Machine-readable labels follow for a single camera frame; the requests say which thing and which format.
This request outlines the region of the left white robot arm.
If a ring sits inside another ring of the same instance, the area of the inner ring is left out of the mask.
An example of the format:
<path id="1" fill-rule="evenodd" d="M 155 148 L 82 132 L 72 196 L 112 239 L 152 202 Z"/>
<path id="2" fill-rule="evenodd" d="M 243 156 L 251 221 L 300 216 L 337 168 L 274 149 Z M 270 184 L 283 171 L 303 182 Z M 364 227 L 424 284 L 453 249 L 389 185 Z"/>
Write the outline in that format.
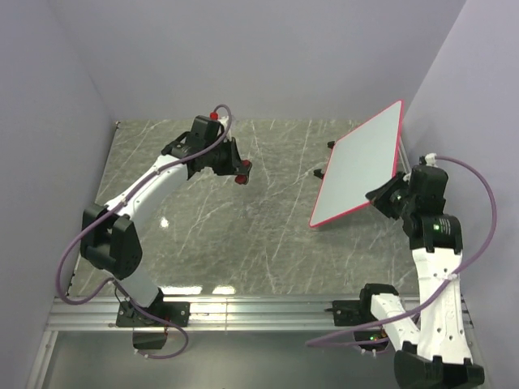
<path id="1" fill-rule="evenodd" d="M 221 118 L 217 112 L 195 117 L 190 130 L 167 143 L 136 182 L 109 202 L 84 210 L 81 256 L 113 278 L 146 326 L 165 317 L 165 303 L 161 288 L 144 270 L 139 231 L 168 195 L 204 169 L 247 184 L 252 164 L 241 158 L 229 136 L 232 121 L 231 115 Z"/>

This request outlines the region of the pink framed whiteboard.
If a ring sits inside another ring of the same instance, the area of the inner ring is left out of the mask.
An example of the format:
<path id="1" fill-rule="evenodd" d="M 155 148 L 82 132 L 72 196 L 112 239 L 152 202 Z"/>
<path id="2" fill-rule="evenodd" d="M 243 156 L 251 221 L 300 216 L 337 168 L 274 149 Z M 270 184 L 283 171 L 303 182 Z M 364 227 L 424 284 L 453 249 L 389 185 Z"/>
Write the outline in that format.
<path id="1" fill-rule="evenodd" d="M 397 172 L 404 101 L 392 105 L 336 140 L 311 212 L 317 228 L 369 205 L 365 194 Z"/>

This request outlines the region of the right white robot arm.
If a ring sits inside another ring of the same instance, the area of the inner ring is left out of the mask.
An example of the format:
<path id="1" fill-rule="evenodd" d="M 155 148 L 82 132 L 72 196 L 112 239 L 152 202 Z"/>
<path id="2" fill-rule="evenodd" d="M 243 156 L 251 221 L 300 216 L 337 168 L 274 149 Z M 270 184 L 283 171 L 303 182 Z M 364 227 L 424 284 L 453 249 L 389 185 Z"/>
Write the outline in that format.
<path id="1" fill-rule="evenodd" d="M 476 388 L 482 366 L 465 337 L 457 268 L 462 262 L 461 223 L 444 213 L 447 173 L 415 165 L 367 193 L 370 204 L 388 218 L 402 220 L 418 276 L 419 318 L 404 315 L 396 289 L 366 284 L 358 303 L 360 319 L 378 323 L 396 353 L 394 374 L 401 388 Z"/>

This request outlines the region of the red whiteboard eraser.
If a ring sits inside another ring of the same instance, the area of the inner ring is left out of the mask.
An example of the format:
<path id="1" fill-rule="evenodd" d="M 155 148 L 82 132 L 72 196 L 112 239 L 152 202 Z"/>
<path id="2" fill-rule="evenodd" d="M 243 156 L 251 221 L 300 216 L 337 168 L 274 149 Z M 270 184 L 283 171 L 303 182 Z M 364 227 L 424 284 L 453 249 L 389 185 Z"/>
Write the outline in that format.
<path id="1" fill-rule="evenodd" d="M 252 163 L 249 160 L 243 160 L 234 181 L 239 185 L 246 185 L 249 182 L 251 168 Z"/>

